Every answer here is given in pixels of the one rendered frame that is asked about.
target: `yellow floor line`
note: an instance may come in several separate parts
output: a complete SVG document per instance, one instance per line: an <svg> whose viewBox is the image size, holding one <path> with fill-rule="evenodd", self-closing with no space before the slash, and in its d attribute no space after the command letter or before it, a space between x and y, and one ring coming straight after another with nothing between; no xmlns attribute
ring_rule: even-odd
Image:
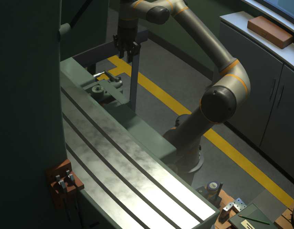
<svg viewBox="0 0 294 229"><path fill-rule="evenodd" d="M108 58L110 62L117 66L110 70L109 72L115 76L126 73L131 76L131 66L127 64L122 59L117 56L112 56ZM158 87L151 80L146 78L141 73L138 74L138 83L147 89L151 94L157 97L160 101L166 104L170 109L172 109L178 115L191 114L191 112L186 109L182 104L172 98L164 90ZM246 171L250 176L252 176L258 183L260 183L265 189L267 189L273 196L280 200L285 206L289 207L294 199L290 197L283 189L281 189L277 184L275 184L270 178L268 178L262 171L260 171L253 163L251 163L247 158L245 158L241 153L239 153L233 146L231 146L227 141L225 141L220 135L218 135L214 130L209 129L205 134L209 141L211 141L216 147L218 147L222 152L224 152L229 158L231 158L236 164L238 164L244 171Z"/></svg>

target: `green pencil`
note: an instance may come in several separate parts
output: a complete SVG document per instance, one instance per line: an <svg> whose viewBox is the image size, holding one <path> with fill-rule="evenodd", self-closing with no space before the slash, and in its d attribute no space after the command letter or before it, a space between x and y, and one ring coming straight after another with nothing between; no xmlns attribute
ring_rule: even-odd
<svg viewBox="0 0 294 229"><path fill-rule="evenodd" d="M252 218L245 217L245 216L241 216L241 215L239 215L239 216L242 217L242 218L245 218L245 219L250 219L250 220L254 220L254 221L256 221L256 222L262 222L262 223L265 223L265 224L269 224L269 225L270 225L270 223L268 223L268 222L264 222L264 221L261 221L261 220L258 220L258 219L252 219Z"/></svg>

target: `cabinet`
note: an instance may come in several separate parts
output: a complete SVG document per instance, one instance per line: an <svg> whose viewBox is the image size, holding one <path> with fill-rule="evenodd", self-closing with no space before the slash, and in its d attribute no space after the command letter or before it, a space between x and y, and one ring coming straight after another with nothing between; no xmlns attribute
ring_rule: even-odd
<svg viewBox="0 0 294 229"><path fill-rule="evenodd" d="M294 71L286 65L260 149L294 178Z"/></svg>
<svg viewBox="0 0 294 229"><path fill-rule="evenodd" d="M283 63L223 22L220 24L219 40L243 65L251 83L250 96L228 122L259 146L274 103ZM215 67L213 84L219 79L221 76Z"/></svg>

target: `cabinet handle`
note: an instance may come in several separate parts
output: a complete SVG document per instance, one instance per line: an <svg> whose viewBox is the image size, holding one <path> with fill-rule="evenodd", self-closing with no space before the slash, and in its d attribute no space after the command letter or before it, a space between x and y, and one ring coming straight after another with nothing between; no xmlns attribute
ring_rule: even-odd
<svg viewBox="0 0 294 229"><path fill-rule="evenodd" d="M279 93L279 96L278 96L278 103L280 102L280 99L281 99L281 97L282 97L283 89L284 89L284 85L282 85L281 92Z"/></svg>
<svg viewBox="0 0 294 229"><path fill-rule="evenodd" d="M270 98L271 98L272 93L273 93L273 89L274 89L275 81L276 81L276 78L274 78L273 83L272 83L272 89L271 89L271 92L270 92Z"/></svg>

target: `gray floor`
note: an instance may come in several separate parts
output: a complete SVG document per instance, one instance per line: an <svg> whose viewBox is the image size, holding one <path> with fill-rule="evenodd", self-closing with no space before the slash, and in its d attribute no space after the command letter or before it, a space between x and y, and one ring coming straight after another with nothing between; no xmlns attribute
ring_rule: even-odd
<svg viewBox="0 0 294 229"><path fill-rule="evenodd" d="M113 35L117 33L117 24L118 13L109 8L106 42L113 40ZM198 107L201 96L211 86L211 81L153 41L148 40L141 45L139 72L193 112ZM102 72L115 67L108 60L104 60L97 63L96 71ZM123 81L123 93L129 98L130 77L125 73L119 76ZM136 113L161 135L174 126L178 117L174 111L141 85L138 85ZM215 125L213 130L294 199L294 185L258 152L224 124ZM247 205L254 203L272 222L287 209L283 203L203 136L201 146L205 161L201 170L195 174L193 188L206 186L209 181L223 181L223 190L231 197L234 199L240 197Z"/></svg>

